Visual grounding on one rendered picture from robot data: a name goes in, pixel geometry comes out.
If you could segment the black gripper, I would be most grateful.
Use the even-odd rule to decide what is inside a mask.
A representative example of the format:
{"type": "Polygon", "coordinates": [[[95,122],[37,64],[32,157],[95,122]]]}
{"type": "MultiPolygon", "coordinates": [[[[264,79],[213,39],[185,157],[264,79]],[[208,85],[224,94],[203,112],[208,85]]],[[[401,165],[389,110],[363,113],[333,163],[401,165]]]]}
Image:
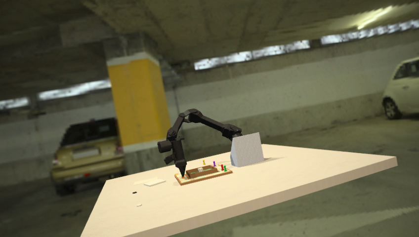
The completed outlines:
{"type": "Polygon", "coordinates": [[[184,177],[187,162],[184,157],[183,148],[178,149],[178,150],[172,150],[172,151],[176,158],[176,161],[174,161],[175,167],[179,169],[181,176],[184,177]]]}

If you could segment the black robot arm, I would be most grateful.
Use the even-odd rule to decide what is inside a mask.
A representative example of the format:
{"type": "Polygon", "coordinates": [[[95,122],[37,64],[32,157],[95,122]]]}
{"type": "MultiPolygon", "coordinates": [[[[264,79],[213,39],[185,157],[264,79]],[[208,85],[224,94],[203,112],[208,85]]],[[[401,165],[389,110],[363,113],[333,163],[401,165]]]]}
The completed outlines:
{"type": "MultiPolygon", "coordinates": [[[[210,119],[206,116],[204,116],[200,111],[197,109],[189,109],[186,110],[183,113],[180,113],[176,122],[174,123],[173,127],[171,127],[167,131],[167,138],[165,141],[158,142],[158,149],[159,153],[164,153],[172,150],[178,150],[182,149],[182,143],[181,140],[184,140],[182,136],[179,136],[177,138],[177,133],[182,125],[183,122],[194,122],[194,123],[202,123],[209,127],[212,127],[218,131],[221,131],[222,136],[229,138],[231,141],[235,137],[242,136],[241,132],[242,129],[238,128],[231,124],[222,124],[220,122],[217,122],[213,119],[210,119]],[[188,116],[189,115],[189,116],[188,116]],[[188,119],[185,119],[185,117],[188,116],[188,119]]],[[[166,165],[168,165],[172,161],[176,161],[175,155],[172,153],[171,155],[164,158],[164,161],[166,165]]]]}

